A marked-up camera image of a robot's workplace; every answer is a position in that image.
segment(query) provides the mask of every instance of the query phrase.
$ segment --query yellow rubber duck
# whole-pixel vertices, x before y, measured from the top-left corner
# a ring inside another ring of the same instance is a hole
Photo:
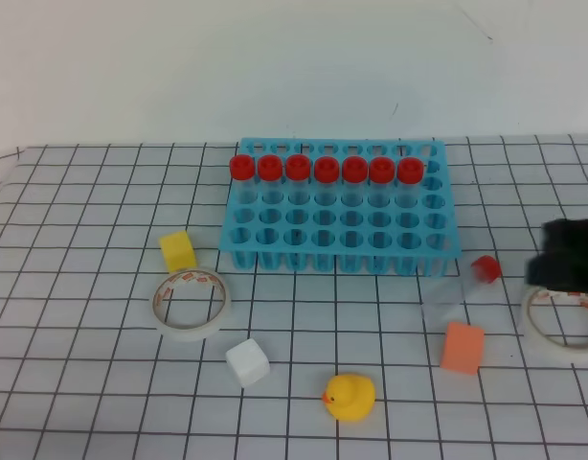
[[[322,401],[336,420],[357,422],[373,410],[373,381],[355,374],[334,376],[328,381]]]

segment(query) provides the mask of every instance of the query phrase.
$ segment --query tape roll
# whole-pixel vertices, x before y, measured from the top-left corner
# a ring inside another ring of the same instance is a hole
[[[219,289],[222,296],[221,308],[213,319],[201,326],[195,327],[180,327],[171,326],[159,317],[158,310],[162,301],[168,296],[172,295],[174,289],[178,286],[186,285],[188,283],[198,283],[203,285],[210,285]],[[179,271],[170,275],[162,282],[160,287],[156,290],[151,301],[151,311],[156,321],[156,329],[165,337],[177,340],[179,342],[195,342],[202,340],[208,336],[219,331],[221,324],[230,312],[231,300],[230,291],[226,286],[224,279],[212,270],[206,268],[194,268],[191,270]]]
[[[581,345],[563,345],[547,337],[534,323],[531,316],[531,305],[534,300],[544,300],[553,297],[578,297],[579,304],[588,310],[588,294],[579,292],[556,292],[544,287],[527,287],[522,299],[521,325],[524,336],[535,350],[551,359],[565,363],[581,363],[588,361],[588,343]]]

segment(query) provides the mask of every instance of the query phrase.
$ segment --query test tube rack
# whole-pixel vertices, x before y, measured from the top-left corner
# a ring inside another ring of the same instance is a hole
[[[315,180],[309,180],[310,199],[294,205],[288,200],[283,177],[283,200],[268,205],[258,198],[239,204],[230,193],[219,248],[230,252],[237,269],[251,269],[258,257],[264,269],[278,269],[285,263],[290,270],[303,270],[308,264],[319,271],[334,270],[335,259],[341,271],[355,273],[363,264],[369,272],[383,274],[442,276],[449,261],[462,251],[458,237],[454,199],[449,182],[445,146],[439,141],[347,141],[335,139],[243,138],[238,153],[258,160],[267,154],[283,162],[302,153],[314,162],[332,156],[342,164],[351,155],[370,162],[379,155],[398,161],[414,156],[424,163],[418,202],[399,208],[394,197],[382,208],[363,200],[349,207],[341,202],[342,179],[337,184],[334,204],[315,202]]]

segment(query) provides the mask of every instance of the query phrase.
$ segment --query small vial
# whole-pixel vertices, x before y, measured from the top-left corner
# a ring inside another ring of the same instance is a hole
[[[254,159],[251,156],[236,155],[230,160],[230,176],[233,177],[233,188],[241,204],[253,203],[258,197],[254,173]]]
[[[311,176],[311,161],[308,157],[297,154],[285,160],[285,176],[288,181],[290,203],[307,203],[309,201],[309,177]]]
[[[329,156],[315,161],[313,168],[317,180],[315,202],[320,206],[329,206],[336,201],[336,183],[339,180],[339,162]]]
[[[383,208],[390,202],[392,182],[396,172],[394,161],[390,158],[378,157],[369,164],[369,204],[375,208]]]
[[[369,174],[369,167],[364,158],[350,156],[343,162],[343,196],[341,201],[346,206],[354,207],[364,200],[364,187]]]
[[[474,293],[481,294],[501,273],[501,266],[496,259],[482,256],[470,266],[462,266],[459,277],[445,277],[429,293],[424,294],[421,313],[433,326],[445,327],[456,306]]]
[[[283,163],[277,155],[264,155],[258,160],[258,175],[262,186],[262,200],[277,204],[283,199]]]
[[[424,164],[417,158],[403,158],[398,163],[396,205],[413,208],[418,202],[419,183],[424,176]]]

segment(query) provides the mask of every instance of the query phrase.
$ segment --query red screw cap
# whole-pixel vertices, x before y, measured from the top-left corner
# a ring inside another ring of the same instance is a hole
[[[417,158],[403,158],[398,162],[397,178],[403,184],[417,184],[424,176],[424,164]]]
[[[482,256],[470,266],[481,283],[493,283],[502,274],[500,264],[492,256]]]
[[[394,180],[396,166],[390,158],[374,158],[369,164],[369,177],[376,184],[387,184]]]
[[[283,163],[277,155],[264,155],[258,160],[258,175],[262,180],[278,180],[282,178]]]
[[[315,161],[313,173],[318,182],[329,184],[339,178],[339,162],[329,156],[323,156]]]
[[[292,155],[285,160],[285,175],[291,180],[306,180],[311,175],[311,161],[305,155]]]
[[[343,179],[351,184],[359,184],[366,180],[369,167],[364,158],[350,156],[343,162]]]
[[[235,180],[247,180],[254,176],[254,159],[249,155],[236,155],[230,160],[230,175]]]

